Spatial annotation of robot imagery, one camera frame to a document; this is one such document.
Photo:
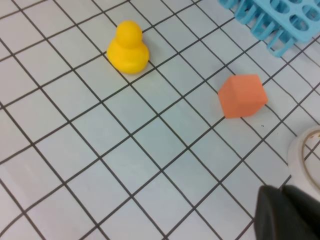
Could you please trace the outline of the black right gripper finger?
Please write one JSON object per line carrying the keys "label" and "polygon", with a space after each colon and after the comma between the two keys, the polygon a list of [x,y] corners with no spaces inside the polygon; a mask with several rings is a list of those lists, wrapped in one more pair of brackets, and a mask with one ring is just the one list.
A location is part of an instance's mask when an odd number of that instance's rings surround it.
{"label": "black right gripper finger", "polygon": [[293,185],[261,186],[254,232],[257,240],[318,240],[320,202]]}

